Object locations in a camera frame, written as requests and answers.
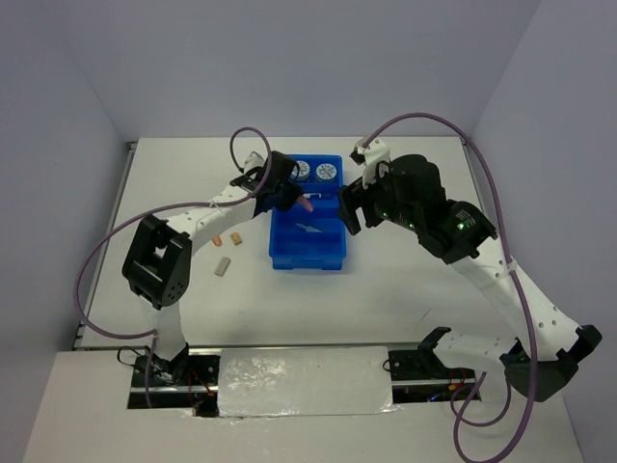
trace white foam block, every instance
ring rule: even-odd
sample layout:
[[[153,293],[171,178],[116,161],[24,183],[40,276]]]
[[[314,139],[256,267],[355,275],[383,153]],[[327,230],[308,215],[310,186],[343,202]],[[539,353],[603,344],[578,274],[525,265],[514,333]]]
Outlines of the white foam block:
[[[225,349],[224,417],[369,415],[393,411],[385,347]]]

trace red wire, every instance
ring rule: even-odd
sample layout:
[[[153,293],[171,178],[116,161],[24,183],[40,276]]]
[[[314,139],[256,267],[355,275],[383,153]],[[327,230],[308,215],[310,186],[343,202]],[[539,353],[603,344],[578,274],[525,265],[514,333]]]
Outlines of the red wire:
[[[191,403],[191,407],[195,408],[195,404],[193,403],[193,394],[191,393],[191,373],[189,373],[189,402]]]
[[[463,374],[463,380],[459,384],[455,385],[456,389],[461,389],[465,385],[465,381],[467,380],[467,374],[465,373],[465,369],[464,368],[459,368],[459,370]]]
[[[198,381],[201,383],[201,385],[204,386],[205,389],[208,391],[208,395],[214,395],[214,393],[210,391],[210,388],[208,388],[208,385],[205,384],[203,381],[201,381],[201,378],[197,375],[197,372],[194,369],[193,369],[193,374],[198,379]]]

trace white wall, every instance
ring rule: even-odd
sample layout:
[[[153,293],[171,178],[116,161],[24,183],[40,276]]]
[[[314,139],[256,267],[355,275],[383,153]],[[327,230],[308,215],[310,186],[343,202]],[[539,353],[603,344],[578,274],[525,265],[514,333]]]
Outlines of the white wall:
[[[107,224],[120,135],[33,0],[0,0],[0,460],[21,461],[53,357],[77,321],[73,275]]]
[[[538,0],[46,0],[124,137],[471,130]],[[433,123],[391,134],[443,133]]]
[[[604,334],[566,389],[588,463],[617,435],[617,3],[543,0],[475,130],[513,249],[580,323]]]

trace blue plastic bin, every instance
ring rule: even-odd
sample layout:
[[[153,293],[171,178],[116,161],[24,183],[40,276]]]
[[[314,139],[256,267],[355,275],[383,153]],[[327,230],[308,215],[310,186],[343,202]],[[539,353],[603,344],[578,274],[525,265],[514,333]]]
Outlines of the blue plastic bin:
[[[310,176],[299,182],[314,206],[307,212],[295,204],[287,212],[274,209],[270,224],[270,257],[275,269],[319,268],[340,270],[347,255],[345,226],[336,216],[338,196],[336,191],[343,184],[342,158],[334,154],[291,154],[298,161],[310,165]],[[315,180],[317,166],[323,163],[336,167],[333,182]],[[297,224],[313,227],[306,231]]]

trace white table surface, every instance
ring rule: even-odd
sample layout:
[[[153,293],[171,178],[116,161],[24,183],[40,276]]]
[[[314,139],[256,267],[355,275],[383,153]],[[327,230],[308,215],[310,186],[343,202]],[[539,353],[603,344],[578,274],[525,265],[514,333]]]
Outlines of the white table surface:
[[[127,410],[131,369],[114,352],[56,357],[24,461],[28,463],[250,462],[460,463],[446,403],[357,417],[199,419],[186,410]],[[474,402],[469,418],[487,420],[501,404]],[[491,429],[462,427],[468,455],[484,459],[511,438],[523,409]],[[509,463],[582,463],[561,395],[536,404]]]
[[[348,154],[360,137],[272,138],[287,153],[340,154],[344,178],[362,169]],[[441,169],[450,198],[478,204],[461,143],[455,137],[385,138],[392,157],[421,153]],[[241,158],[263,152],[256,138],[238,140]],[[161,205],[207,201],[238,174],[227,138],[142,139],[121,196],[116,223]],[[91,320],[120,333],[150,329],[142,309],[121,276],[135,227],[120,233],[106,252],[95,288]],[[270,213],[234,227],[244,243],[208,243],[193,258],[191,284],[181,300],[182,326],[193,345],[391,343],[421,340],[436,326],[469,334],[507,335],[501,316],[463,277],[433,258],[416,236],[393,224],[348,235],[341,272],[276,271],[268,256]],[[213,275],[222,256],[231,258],[224,278]],[[144,340],[135,340],[144,345]],[[86,330],[82,347],[111,347]]]

